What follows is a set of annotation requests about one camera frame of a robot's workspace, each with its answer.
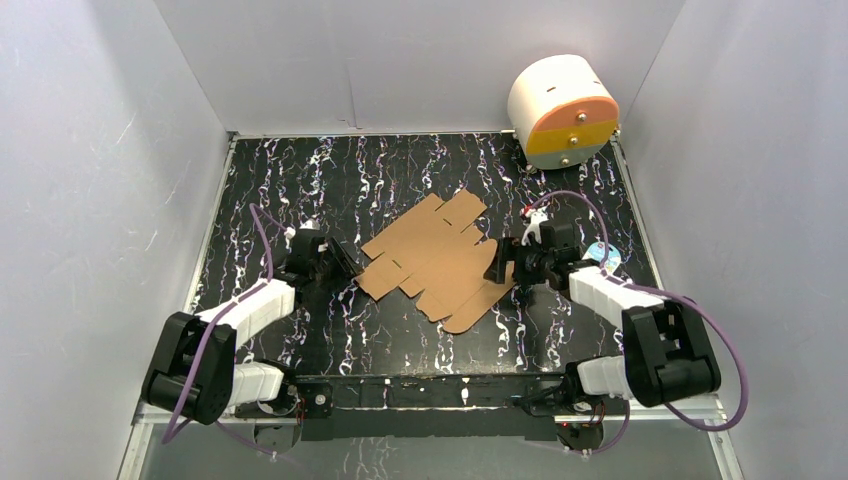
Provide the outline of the brown cardboard box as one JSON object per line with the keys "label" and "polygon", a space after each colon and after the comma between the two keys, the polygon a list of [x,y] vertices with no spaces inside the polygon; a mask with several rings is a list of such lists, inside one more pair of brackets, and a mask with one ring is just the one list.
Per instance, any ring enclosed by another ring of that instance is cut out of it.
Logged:
{"label": "brown cardboard box", "polygon": [[514,287],[484,278],[497,247],[475,225],[485,210],[465,189],[447,201],[428,195],[361,247],[370,263],[359,287],[374,300],[400,289],[445,332],[468,331]]}

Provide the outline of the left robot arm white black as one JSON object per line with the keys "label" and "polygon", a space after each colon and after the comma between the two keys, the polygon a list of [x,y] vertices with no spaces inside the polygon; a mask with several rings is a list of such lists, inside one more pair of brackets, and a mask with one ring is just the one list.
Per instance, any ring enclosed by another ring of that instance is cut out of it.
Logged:
{"label": "left robot arm white black", "polygon": [[275,416],[294,411],[297,387],[285,367],[240,363],[238,350],[273,323],[350,285],[363,269],[334,238],[290,229],[289,249],[245,292],[199,313],[175,312],[162,332],[141,387],[148,405],[211,425],[230,408],[260,402]]}

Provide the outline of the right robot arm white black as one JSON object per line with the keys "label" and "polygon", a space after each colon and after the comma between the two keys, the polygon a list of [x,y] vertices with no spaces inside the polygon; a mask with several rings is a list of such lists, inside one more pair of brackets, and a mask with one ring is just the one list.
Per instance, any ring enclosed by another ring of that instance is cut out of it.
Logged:
{"label": "right robot arm white black", "polygon": [[695,310],[611,279],[599,261],[582,256],[569,224],[544,221],[523,238],[499,239],[484,277],[497,284],[546,284],[623,335],[622,354],[569,363],[559,385],[516,399],[520,406],[550,396],[587,414],[605,397],[654,407],[721,385],[705,322]]}

